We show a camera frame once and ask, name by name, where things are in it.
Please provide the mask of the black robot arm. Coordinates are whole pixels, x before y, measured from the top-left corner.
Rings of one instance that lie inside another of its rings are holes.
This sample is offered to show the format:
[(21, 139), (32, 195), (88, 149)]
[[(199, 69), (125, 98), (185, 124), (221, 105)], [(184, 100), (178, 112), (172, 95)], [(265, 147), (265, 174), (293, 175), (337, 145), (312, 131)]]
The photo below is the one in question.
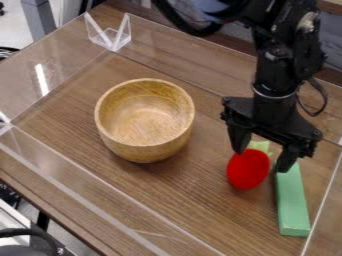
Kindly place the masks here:
[(203, 28), (184, 20), (166, 0), (150, 1), (173, 26), (192, 36), (205, 37), (233, 21), (251, 29), (257, 53), (253, 96), (225, 96), (220, 118), (236, 153), (244, 152), (253, 134), (281, 145), (275, 170), (287, 172), (299, 158), (313, 154), (321, 140), (320, 130), (297, 112), (299, 88), (305, 82), (320, 87), (313, 75), (325, 59), (316, 0), (195, 0), (208, 23)]

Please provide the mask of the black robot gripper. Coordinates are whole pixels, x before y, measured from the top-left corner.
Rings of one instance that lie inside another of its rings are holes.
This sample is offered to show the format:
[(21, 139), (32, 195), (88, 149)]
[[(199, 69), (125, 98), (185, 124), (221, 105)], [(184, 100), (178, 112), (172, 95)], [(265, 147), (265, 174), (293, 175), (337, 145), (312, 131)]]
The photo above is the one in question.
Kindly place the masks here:
[(283, 151), (275, 170), (285, 173), (296, 158), (311, 157), (321, 140), (320, 130), (300, 115), (296, 99), (224, 97), (220, 119), (227, 124), (232, 150), (241, 154), (256, 134), (277, 143)]

